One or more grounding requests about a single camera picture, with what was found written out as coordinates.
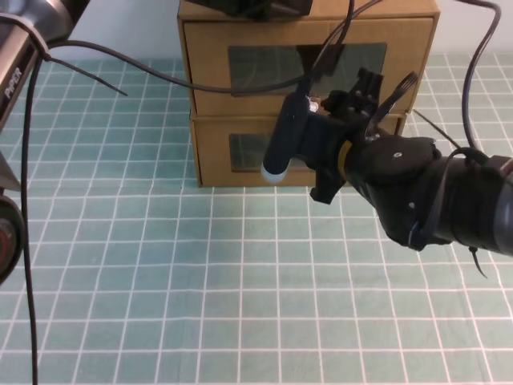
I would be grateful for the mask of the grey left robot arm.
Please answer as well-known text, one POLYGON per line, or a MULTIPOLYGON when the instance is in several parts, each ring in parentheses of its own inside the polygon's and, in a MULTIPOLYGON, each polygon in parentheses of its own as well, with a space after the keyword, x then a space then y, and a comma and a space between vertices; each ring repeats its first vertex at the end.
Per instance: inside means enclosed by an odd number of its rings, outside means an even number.
MULTIPOLYGON (((1 125, 9 119, 36 61, 48 52, 50 43, 68 38, 89 2, 1 2, 1 125)), ((1 158, 1 281, 18 264, 26 240, 26 225, 18 206, 5 191, 19 192, 21 184, 1 158)))

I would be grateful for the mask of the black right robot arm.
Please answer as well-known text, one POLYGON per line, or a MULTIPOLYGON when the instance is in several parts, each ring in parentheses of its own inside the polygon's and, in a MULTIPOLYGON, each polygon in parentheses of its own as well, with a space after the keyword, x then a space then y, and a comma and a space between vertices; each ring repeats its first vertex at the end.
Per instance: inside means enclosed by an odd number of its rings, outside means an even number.
POLYGON ((311 197, 329 204, 350 184, 399 245, 420 251, 457 242, 511 255, 511 158, 468 147, 444 156, 429 137, 386 132, 382 80, 361 69, 351 90, 321 102, 324 114, 305 117, 297 157, 316 173, 311 197))

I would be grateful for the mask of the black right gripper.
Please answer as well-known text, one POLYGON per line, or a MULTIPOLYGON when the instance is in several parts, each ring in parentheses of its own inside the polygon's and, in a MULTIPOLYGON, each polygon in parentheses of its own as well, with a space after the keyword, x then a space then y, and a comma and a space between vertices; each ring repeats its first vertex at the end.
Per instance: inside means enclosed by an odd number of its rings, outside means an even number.
POLYGON ((338 168, 339 152, 354 133, 365 129, 376 113, 383 79, 362 67, 350 90, 333 90, 321 101, 327 115, 309 113, 296 158, 316 174, 310 190, 314 201, 329 205, 344 186, 345 179, 338 168))

